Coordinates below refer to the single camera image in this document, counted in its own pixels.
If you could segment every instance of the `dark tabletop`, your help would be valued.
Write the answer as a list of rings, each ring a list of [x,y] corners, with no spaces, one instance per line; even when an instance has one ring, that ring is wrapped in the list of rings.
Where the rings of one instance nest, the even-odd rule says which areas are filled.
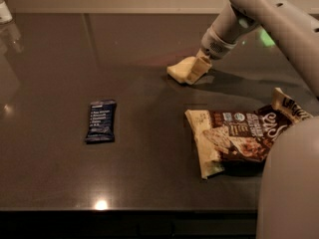
[[[2,26],[0,210],[256,211],[262,167],[202,180],[184,112],[253,111],[274,87],[313,115],[319,104],[260,30],[195,85],[168,77],[213,18],[17,14],[16,42]],[[105,99],[116,141],[85,144],[90,102]]]

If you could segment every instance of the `crumpled chip bag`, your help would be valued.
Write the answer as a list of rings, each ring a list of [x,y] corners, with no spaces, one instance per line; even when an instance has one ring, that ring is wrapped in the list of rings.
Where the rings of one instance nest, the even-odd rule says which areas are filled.
[[[272,104],[254,112],[187,110],[201,178],[223,172],[225,162],[264,162],[275,140],[291,125],[312,118],[281,89]]]

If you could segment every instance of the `green light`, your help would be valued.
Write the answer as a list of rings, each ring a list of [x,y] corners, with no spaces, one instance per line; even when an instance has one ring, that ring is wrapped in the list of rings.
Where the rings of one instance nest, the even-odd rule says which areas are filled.
[[[272,47],[276,45],[264,29],[260,32],[260,39],[265,47]]]

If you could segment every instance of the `black packet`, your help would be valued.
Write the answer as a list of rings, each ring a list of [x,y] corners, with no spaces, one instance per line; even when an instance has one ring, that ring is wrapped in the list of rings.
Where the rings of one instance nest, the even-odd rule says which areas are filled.
[[[90,124],[86,143],[113,142],[114,116],[117,103],[103,100],[90,103]]]

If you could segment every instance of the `gray countertop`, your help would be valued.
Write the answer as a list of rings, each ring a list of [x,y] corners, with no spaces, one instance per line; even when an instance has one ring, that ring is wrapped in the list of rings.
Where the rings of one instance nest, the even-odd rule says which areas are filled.
[[[17,14],[0,33],[0,210],[257,209],[262,167],[200,178],[187,109],[253,111],[280,87],[319,104],[259,30],[199,82],[165,72],[194,55],[215,16]],[[85,144],[89,104],[117,101],[113,143]]]

